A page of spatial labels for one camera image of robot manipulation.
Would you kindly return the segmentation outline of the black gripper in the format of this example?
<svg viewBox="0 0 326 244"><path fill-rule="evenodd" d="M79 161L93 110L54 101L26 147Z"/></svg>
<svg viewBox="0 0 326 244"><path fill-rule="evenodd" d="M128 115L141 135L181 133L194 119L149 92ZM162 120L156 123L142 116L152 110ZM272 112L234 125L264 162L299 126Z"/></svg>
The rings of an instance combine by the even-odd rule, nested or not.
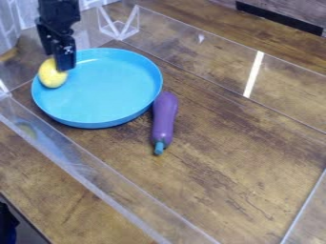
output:
<svg viewBox="0 0 326 244"><path fill-rule="evenodd" d="M47 55L53 54L58 71L75 68L77 45L73 25L81 21L79 0L39 0L37 27ZM54 36L65 36L53 41Z"/></svg>

